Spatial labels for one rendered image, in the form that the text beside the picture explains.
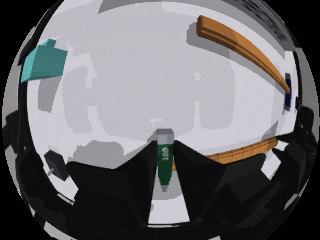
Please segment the teal cube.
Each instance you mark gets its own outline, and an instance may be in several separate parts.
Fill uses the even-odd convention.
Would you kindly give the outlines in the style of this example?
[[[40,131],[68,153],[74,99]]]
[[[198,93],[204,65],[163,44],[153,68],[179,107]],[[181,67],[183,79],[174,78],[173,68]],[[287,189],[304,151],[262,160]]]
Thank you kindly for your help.
[[[21,82],[63,76],[68,51],[53,48],[55,44],[56,40],[48,39],[26,57]]]

